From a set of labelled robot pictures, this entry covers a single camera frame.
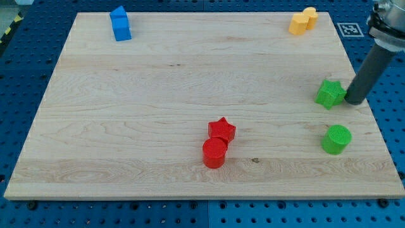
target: black cylindrical end effector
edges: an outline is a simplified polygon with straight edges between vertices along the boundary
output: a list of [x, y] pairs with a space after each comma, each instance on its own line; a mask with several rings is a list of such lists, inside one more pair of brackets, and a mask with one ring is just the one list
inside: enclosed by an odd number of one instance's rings
[[360, 105], [396, 54], [374, 44], [349, 85], [344, 99], [349, 104]]

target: green block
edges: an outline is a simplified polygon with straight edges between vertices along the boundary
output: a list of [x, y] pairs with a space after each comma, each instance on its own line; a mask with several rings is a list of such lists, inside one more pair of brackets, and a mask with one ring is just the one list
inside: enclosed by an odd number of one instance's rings
[[345, 95], [346, 91], [339, 81], [324, 80], [315, 97], [315, 103], [321, 104], [329, 110], [332, 106], [341, 104]]
[[341, 125], [331, 126], [323, 137], [322, 148], [331, 155], [338, 155], [352, 140], [349, 129]]

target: blue pegboard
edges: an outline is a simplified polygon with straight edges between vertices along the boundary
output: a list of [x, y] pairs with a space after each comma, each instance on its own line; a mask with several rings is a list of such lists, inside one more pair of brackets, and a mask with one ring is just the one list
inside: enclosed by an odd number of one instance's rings
[[[301, 11], [315, 6], [364, 33], [371, 0], [37, 0], [0, 59], [0, 195], [79, 11]], [[373, 40], [343, 37], [355, 70]], [[399, 54], [368, 96], [397, 169], [405, 172], [405, 60]], [[405, 201], [27, 202], [0, 198], [0, 227], [404, 227]]]

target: green cylinder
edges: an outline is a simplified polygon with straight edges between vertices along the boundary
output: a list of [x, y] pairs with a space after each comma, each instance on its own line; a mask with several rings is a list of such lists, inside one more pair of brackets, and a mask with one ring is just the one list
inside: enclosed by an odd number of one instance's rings
[[322, 148], [331, 155], [338, 155], [352, 140], [349, 129], [341, 125], [331, 126], [322, 139]]

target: wood grain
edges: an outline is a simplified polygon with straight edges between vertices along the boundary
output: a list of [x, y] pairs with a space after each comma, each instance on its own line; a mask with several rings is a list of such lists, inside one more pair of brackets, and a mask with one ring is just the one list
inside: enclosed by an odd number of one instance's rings
[[[292, 13], [78, 13], [5, 197], [9, 200], [401, 198], [371, 110], [313, 102], [353, 69], [328, 13], [305, 35]], [[237, 126], [227, 160], [202, 163], [207, 124]], [[342, 124], [339, 156], [320, 141]]]

